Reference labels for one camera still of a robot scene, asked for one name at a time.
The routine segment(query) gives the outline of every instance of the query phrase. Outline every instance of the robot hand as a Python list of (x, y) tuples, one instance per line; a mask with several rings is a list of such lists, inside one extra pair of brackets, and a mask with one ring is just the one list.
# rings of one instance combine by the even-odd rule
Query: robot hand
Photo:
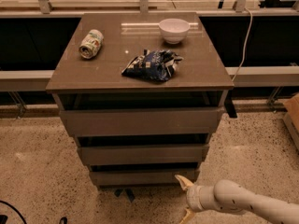
[(187, 223), (196, 212), (214, 210), (230, 214), (250, 211), (273, 224), (299, 224), (299, 205), (255, 194), (235, 182), (221, 180), (214, 186), (194, 185), (186, 177), (176, 175), (183, 190), (187, 191), (190, 209), (180, 224)]

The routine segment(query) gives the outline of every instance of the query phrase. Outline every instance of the brown cabinet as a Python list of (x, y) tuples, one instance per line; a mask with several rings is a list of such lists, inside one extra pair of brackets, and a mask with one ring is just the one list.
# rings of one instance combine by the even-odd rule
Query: brown cabinet
[[(161, 38), (157, 24), (166, 18), (192, 24), (180, 44)], [(105, 42), (85, 61), (78, 46), (91, 29)], [(121, 70), (143, 49), (171, 49), (184, 60), (164, 83), (123, 77)], [(47, 91), (99, 187), (173, 183), (175, 174), (195, 180), (232, 87), (196, 14), (127, 13), (84, 15)]]

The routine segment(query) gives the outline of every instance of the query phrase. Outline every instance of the cabinet top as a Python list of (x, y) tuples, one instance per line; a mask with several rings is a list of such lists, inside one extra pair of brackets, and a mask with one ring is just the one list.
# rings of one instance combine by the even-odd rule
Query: cabinet top
[[(158, 23), (180, 18), (192, 26), (187, 37), (176, 45), (164, 42)], [(81, 58), (78, 48), (91, 29), (100, 31), (104, 43), (98, 54)], [(167, 82), (157, 83), (124, 77), (121, 71), (144, 49), (170, 49), (184, 60)], [(48, 92), (102, 92), (152, 90), (227, 90), (232, 80), (195, 13), (109, 13), (85, 14), (47, 86)]]

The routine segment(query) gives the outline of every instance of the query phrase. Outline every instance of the speckled floor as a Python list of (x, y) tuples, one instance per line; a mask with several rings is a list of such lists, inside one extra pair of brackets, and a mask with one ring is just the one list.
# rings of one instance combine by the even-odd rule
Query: speckled floor
[[(254, 111), (239, 113), (238, 119), (223, 115), (197, 183), (214, 185), (226, 178), (254, 192), (299, 203), (299, 155), (283, 116)], [(0, 199), (17, 207), (28, 224), (58, 224), (63, 216), (70, 224), (166, 224), (179, 223), (184, 216), (186, 202), (179, 185), (132, 188), (131, 203), (124, 192), (116, 197), (116, 189), (98, 190), (76, 149), (55, 115), (34, 117), (29, 112), (22, 119), (0, 119)], [(8, 216), (7, 224), (22, 223), (2, 204), (0, 214)], [(206, 211), (190, 223), (267, 222), (251, 213)]]

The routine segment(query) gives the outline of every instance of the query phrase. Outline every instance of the black plastic bag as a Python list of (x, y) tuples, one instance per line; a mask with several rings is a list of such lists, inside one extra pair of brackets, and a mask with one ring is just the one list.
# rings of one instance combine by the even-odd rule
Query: black plastic bag
[(133, 58), (121, 72), (126, 77), (167, 81), (174, 75), (183, 58), (171, 50), (144, 50), (144, 55)]

